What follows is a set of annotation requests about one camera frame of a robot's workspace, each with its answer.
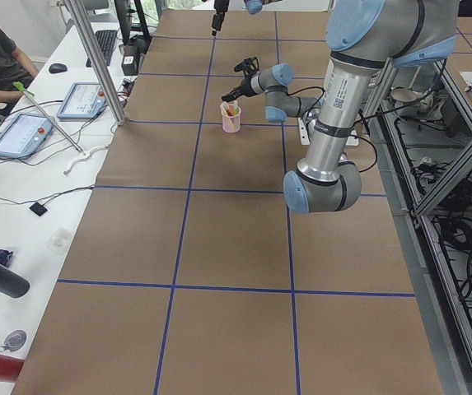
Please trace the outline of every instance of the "table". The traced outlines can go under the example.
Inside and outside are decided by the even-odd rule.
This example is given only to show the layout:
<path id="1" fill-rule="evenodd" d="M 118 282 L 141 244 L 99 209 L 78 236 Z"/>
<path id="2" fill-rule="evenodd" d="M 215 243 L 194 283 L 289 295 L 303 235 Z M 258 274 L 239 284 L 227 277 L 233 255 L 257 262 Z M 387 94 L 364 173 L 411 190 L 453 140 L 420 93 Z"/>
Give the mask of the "table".
<path id="1" fill-rule="evenodd" d="M 93 28 L 115 29 L 118 25 L 95 23 Z M 93 70 L 85 67 L 86 59 L 87 55 L 77 30 L 73 27 L 32 82 L 29 91 L 35 94 L 35 99 L 39 103 L 42 103 L 62 100 L 74 82 L 96 82 Z M 121 61 L 122 56 L 117 41 L 117 49 L 108 67 L 117 88 L 120 88 L 124 79 Z M 64 63 L 68 66 L 68 71 L 50 74 L 48 68 L 51 63 Z M 22 98 L 15 109 L 24 108 L 29 104 L 27 99 Z M 60 103 L 44 107 L 50 114 L 56 114 L 59 105 Z M 37 110 L 29 109 L 26 112 L 37 113 Z M 66 132 L 73 133 L 81 127 L 82 122 L 60 124 Z M 79 144 L 84 149 L 109 145 L 114 129 L 113 115 L 106 109 L 95 122 L 82 130 Z M 45 159 L 66 147 L 65 151 Z M 36 164 L 44 160 L 44 163 L 34 167 L 18 161 L 0 161 L 0 197 L 24 202 L 92 185 L 106 153 L 106 150 L 94 153 L 89 160 L 76 164 L 71 173 L 64 176 L 63 169 L 66 164 L 78 153 L 68 145 L 58 131 L 54 131 L 40 151 L 27 161 Z M 0 345 L 3 344 L 7 334 L 17 329 L 25 330 L 28 336 L 23 348 L 10 353 L 10 356 L 24 359 L 27 355 L 90 195 L 91 190 L 85 189 L 58 197 L 47 205 L 49 211 L 43 216 L 37 216 L 29 210 L 31 203 L 16 206 L 0 201 L 0 249 L 14 252 L 11 269 L 30 283 L 29 292 L 20 299 L 0 294 Z M 51 245 L 51 238 L 59 231 L 70 237 L 64 240 L 62 246 L 55 248 Z M 10 393 L 12 386 L 11 383 L 0 383 L 0 395 Z"/>
<path id="2" fill-rule="evenodd" d="M 229 12 L 213 38 L 211 12 L 164 12 L 15 395 L 442 393 L 377 170 L 351 209 L 293 214 L 296 120 L 241 98 L 221 128 L 243 58 L 321 86 L 328 17 Z"/>

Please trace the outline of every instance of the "robotic arm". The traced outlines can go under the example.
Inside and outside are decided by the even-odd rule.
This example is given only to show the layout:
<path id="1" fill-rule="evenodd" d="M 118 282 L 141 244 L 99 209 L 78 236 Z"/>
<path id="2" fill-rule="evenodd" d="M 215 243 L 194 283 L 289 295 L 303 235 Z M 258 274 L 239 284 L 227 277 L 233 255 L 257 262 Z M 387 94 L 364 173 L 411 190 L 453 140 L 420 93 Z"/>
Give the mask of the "robotic arm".
<path id="1" fill-rule="evenodd" d="M 249 14 L 254 15 L 261 11 L 264 4 L 269 4 L 270 2 L 281 2 L 282 0 L 244 0 L 246 10 Z M 213 3 L 213 8 L 216 10 L 215 15 L 212 19 L 212 35 L 217 35 L 218 31 L 221 31 L 222 23 L 225 21 L 225 14 L 228 12 L 228 6 L 230 5 L 230 0 L 215 0 Z"/>
<path id="2" fill-rule="evenodd" d="M 293 75 L 284 63 L 248 72 L 240 86 L 223 96 L 229 100 L 264 92 L 269 121 L 304 115 L 311 144 L 283 181 L 291 210 L 340 211 L 357 201 L 360 174 L 343 149 L 372 76 L 388 58 L 394 67 L 447 58 L 455 46 L 458 8 L 457 0 L 340 0 L 327 30 L 331 63 L 323 103 L 288 95 Z"/>

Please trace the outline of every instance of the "wall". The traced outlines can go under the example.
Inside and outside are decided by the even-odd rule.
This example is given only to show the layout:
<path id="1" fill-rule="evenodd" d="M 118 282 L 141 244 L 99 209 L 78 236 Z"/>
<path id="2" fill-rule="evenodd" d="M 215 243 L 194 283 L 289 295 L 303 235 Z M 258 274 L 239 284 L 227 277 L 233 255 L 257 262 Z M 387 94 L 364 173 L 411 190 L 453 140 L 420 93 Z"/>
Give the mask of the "wall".
<path id="1" fill-rule="evenodd" d="M 33 60 L 48 58 L 65 36 L 59 9 L 49 3 L 50 0 L 0 0 L 0 27 Z"/>

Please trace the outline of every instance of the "white desk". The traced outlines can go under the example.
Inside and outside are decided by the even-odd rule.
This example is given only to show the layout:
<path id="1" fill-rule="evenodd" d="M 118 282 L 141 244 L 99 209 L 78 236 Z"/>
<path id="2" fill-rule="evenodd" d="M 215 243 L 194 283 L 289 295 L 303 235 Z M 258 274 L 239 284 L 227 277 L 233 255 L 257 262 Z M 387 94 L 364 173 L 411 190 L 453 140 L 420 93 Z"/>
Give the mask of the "white desk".
<path id="1" fill-rule="evenodd" d="M 110 23 L 96 23 L 93 27 L 95 30 L 118 28 L 116 24 Z M 43 70 L 29 87 L 29 91 L 33 92 L 35 99 L 41 103 L 62 100 L 74 82 L 97 82 L 93 69 L 85 67 L 86 59 L 87 55 L 73 27 L 44 65 Z M 117 43 L 117 49 L 108 67 L 117 88 L 124 79 L 121 60 Z M 64 63 L 68 66 L 68 71 L 50 74 L 48 69 L 51 63 Z M 30 105 L 30 102 L 22 98 L 16 109 L 27 105 Z M 59 104 L 48 105 L 45 108 L 50 114 L 56 114 Z M 33 109 L 25 112 L 37 113 Z M 76 132 L 82 124 L 82 122 L 61 123 L 64 130 L 69 133 Z M 106 109 L 95 122 L 82 130 L 80 146 L 89 149 L 108 145 L 113 138 L 112 128 L 114 128 L 114 118 L 111 111 Z M 65 176 L 63 169 L 78 155 L 78 152 L 69 146 L 58 131 L 49 136 L 40 148 L 43 150 L 36 152 L 28 162 L 37 163 L 64 147 L 68 149 L 36 167 L 19 161 L 5 163 L 0 161 L 0 197 L 23 202 L 93 184 L 105 159 L 106 151 L 94 153 L 89 160 L 76 164 L 71 173 Z M 10 268 L 30 283 L 29 292 L 20 299 L 0 294 L 0 346 L 5 337 L 17 329 L 25 330 L 28 336 L 22 349 L 12 353 L 5 351 L 5 355 L 26 358 L 72 238 L 62 250 L 48 248 L 48 242 L 59 229 L 67 230 L 71 236 L 74 235 L 90 194 L 91 191 L 83 190 L 58 197 L 47 205 L 49 211 L 42 217 L 29 210 L 31 203 L 16 206 L 0 201 L 0 249 L 14 252 Z M 12 383 L 0 383 L 0 395 L 9 394 L 12 387 Z"/>

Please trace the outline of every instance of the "computer mouse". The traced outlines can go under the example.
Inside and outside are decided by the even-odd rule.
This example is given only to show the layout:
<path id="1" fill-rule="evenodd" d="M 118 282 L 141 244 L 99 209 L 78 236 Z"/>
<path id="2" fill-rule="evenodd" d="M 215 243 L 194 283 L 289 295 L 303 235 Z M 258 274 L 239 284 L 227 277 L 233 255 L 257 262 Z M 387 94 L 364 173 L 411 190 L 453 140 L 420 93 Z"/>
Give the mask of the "computer mouse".
<path id="1" fill-rule="evenodd" d="M 63 63 L 53 63 L 49 66 L 49 72 L 51 74 L 56 74 L 58 72 L 66 72 L 68 67 Z"/>

